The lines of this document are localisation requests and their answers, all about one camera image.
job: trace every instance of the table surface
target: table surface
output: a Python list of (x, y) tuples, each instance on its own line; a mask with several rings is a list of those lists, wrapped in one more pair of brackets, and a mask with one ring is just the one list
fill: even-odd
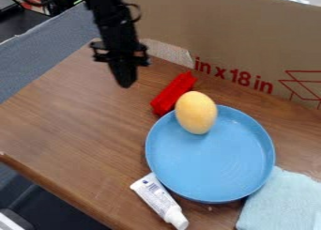
[[(187, 68), (164, 60), (120, 88), (82, 47), (0, 105), (0, 160), (113, 229), (172, 229), (129, 184), (149, 172), (149, 101)], [(270, 133), (276, 164), (321, 179), (321, 112), (199, 72), (193, 89), (251, 115)], [(203, 205), (172, 195), (189, 229), (232, 229), (243, 201)]]
[(0, 43), (25, 33), (48, 18), (49, 16), (28, 9), (8, 12), (0, 19)]

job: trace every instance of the towel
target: towel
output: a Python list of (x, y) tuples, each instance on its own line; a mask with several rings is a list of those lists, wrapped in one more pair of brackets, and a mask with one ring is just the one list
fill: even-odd
[(274, 167), (264, 187), (250, 196), (238, 230), (321, 230), (321, 184)]

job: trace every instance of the yellow egg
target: yellow egg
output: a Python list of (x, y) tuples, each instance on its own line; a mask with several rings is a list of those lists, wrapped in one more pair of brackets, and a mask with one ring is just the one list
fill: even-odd
[(216, 107), (211, 98), (189, 91), (175, 103), (175, 116), (180, 126), (193, 134), (204, 134), (216, 118)]

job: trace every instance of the red object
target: red object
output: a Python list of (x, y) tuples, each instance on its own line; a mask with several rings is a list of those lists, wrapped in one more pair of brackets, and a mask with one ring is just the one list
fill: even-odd
[(149, 102), (153, 113), (164, 115), (175, 105), (179, 97), (191, 90), (196, 78), (192, 77), (191, 72), (180, 73), (169, 82), (160, 94)]

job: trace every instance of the cardboard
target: cardboard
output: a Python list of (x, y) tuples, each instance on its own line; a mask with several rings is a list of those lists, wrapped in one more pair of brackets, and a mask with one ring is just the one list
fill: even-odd
[(140, 38), (187, 49), (195, 70), (321, 109), (321, 8), (284, 0), (127, 0)]

